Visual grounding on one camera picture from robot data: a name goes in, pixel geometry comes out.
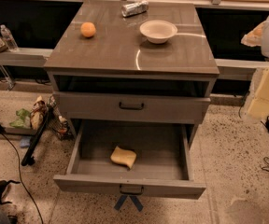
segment concrete floor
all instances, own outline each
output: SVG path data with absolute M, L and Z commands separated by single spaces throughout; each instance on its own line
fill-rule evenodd
M 18 84 L 5 91 L 0 83 L 0 122 L 7 126 L 15 111 L 31 109 L 38 95 L 48 99 L 51 88 Z M 33 166 L 21 166 L 25 186 L 32 193 L 44 223 L 269 223 L 269 173 L 262 170 L 269 157 L 269 134 L 258 120 L 239 117 L 232 97 L 214 97 L 191 147 L 196 182 L 206 184 L 197 201 L 139 197 L 144 208 L 138 212 L 130 199 L 120 211 L 114 209 L 118 196 L 62 192 L 53 181 L 64 174 L 74 145 L 45 131 L 38 144 Z M 21 136 L 8 138 L 19 151 Z M 0 180 L 19 180 L 18 158 L 13 147 L 0 135 Z M 0 206 L 17 215 L 19 223 L 40 223 L 33 202 L 21 184 L 11 185 Z

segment black handle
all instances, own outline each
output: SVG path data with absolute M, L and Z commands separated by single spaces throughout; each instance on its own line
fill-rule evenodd
M 120 184 L 120 193 L 122 195 L 129 195 L 129 196 L 139 196 L 139 195 L 142 195 L 144 192 L 144 187 L 142 186 L 141 187 L 141 190 L 138 191 L 138 192 L 131 192 L 131 191 L 123 191 L 122 190 L 122 184 Z
M 119 102 L 120 109 L 129 109 L 129 110 L 142 110 L 144 108 L 144 103 L 140 105 L 126 105 L 123 102 Z

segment orange fruit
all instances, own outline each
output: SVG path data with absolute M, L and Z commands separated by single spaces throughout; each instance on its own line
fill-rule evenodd
M 96 28 L 92 22 L 84 22 L 80 26 L 80 32 L 85 37 L 92 37 L 96 33 Z

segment drawer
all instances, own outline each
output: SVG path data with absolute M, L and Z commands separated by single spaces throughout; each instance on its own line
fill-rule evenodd
M 55 92 L 68 119 L 106 119 L 165 123 L 202 123 L 209 98 Z
M 132 169 L 113 163 L 116 146 L 133 150 Z M 197 199 L 204 184 L 193 182 L 186 129 L 180 124 L 83 120 L 63 191 Z

